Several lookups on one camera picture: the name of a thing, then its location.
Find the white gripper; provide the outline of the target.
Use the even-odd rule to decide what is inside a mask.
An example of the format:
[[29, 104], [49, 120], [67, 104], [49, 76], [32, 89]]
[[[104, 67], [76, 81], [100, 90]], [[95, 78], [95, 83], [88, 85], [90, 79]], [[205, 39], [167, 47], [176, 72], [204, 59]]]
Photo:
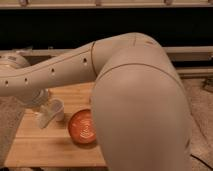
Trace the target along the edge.
[[[27, 108], [39, 107], [48, 101], [49, 95], [50, 93], [48, 89], [42, 89], [35, 97], [24, 102], [24, 106]], [[46, 128], [54, 117], [57, 122], [64, 119], [64, 103], [62, 100], [57, 98], [52, 99], [50, 108], [48, 106], [42, 106], [37, 112], [36, 121], [40, 129]]]

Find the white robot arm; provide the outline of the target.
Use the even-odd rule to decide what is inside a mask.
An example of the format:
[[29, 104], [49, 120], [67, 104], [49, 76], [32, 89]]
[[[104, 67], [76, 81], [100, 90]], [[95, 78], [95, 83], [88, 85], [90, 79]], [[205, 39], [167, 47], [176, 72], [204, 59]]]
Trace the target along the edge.
[[0, 96], [92, 82], [91, 113], [110, 171], [189, 171], [190, 105], [164, 48], [142, 33], [0, 71]]

